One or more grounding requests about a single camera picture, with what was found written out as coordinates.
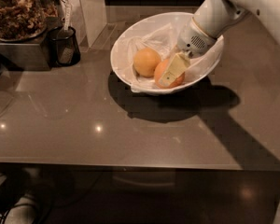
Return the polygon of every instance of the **bowl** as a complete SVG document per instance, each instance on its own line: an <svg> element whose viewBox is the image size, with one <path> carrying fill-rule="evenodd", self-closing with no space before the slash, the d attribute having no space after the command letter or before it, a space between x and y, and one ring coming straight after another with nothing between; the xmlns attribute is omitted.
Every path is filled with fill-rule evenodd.
<svg viewBox="0 0 280 224"><path fill-rule="evenodd" d="M123 46L123 44L126 44L123 41L130 41L135 37L141 39L141 37L146 37L170 24L175 30L170 34L172 49L176 44L179 32L183 26L190 21L192 16L193 14L187 12L168 12L148 17L132 25L118 38L111 50L110 60L114 73L121 81L130 86L133 92L143 92L150 95L162 95L182 91L206 77L213 71L220 61L224 49L223 35L217 40L216 44L204 54L204 56L191 59L191 66L186 71L184 82L180 86L171 89L161 89L157 87L153 77L144 78L138 76L133 69L131 57L129 59L129 56L127 55L127 47Z"/></svg>

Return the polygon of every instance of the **jar of dried food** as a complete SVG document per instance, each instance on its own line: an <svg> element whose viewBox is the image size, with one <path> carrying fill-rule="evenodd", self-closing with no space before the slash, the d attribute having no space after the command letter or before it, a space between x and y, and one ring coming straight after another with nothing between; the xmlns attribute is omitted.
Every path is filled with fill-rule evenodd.
<svg viewBox="0 0 280 224"><path fill-rule="evenodd" d="M46 30L39 0L0 0L0 40L22 41Z"/></svg>

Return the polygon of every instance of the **gray countertop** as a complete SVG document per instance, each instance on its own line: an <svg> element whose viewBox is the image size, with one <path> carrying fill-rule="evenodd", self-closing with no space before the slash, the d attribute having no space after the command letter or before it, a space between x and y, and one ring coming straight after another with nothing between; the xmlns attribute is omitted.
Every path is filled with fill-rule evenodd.
<svg viewBox="0 0 280 224"><path fill-rule="evenodd" d="M255 18L215 70L166 96L131 93L110 49L0 76L0 162L280 171L280 48Z"/></svg>

